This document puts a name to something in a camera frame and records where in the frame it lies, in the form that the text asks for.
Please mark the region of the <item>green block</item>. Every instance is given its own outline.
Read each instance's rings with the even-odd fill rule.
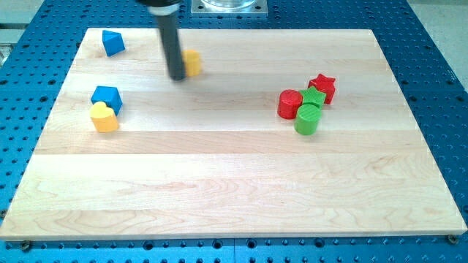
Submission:
[[[322,109],[327,94],[318,91],[315,87],[299,91],[302,94],[302,104],[310,104]]]
[[[317,130],[322,112],[319,108],[310,104],[303,104],[299,107],[295,117],[294,129],[302,135],[314,134]]]

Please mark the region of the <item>red cylinder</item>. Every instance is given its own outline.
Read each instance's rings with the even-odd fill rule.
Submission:
[[[299,91],[283,91],[279,94],[278,115],[288,120],[294,119],[301,105],[302,95]]]

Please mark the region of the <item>green cylinder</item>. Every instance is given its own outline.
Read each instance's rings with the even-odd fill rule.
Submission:
[[[299,107],[295,117],[294,129],[302,135],[312,135],[317,130],[322,113],[314,105],[304,104]]]

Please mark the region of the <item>red block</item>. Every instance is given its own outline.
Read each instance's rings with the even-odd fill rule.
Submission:
[[[309,81],[308,88],[314,86],[318,91],[327,94],[325,98],[326,104],[331,104],[333,95],[335,94],[335,78],[327,77],[323,74],[319,74],[316,78]]]
[[[294,119],[301,105],[302,95],[299,91],[283,91],[279,94],[278,115],[288,120]]]

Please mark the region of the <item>wooden surface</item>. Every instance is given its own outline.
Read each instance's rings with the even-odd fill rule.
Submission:
[[[203,70],[171,82],[154,29],[86,33],[0,228],[6,240],[460,234],[467,227],[367,30],[181,30]],[[317,133],[279,93],[337,77]],[[121,128],[98,134],[97,85]]]

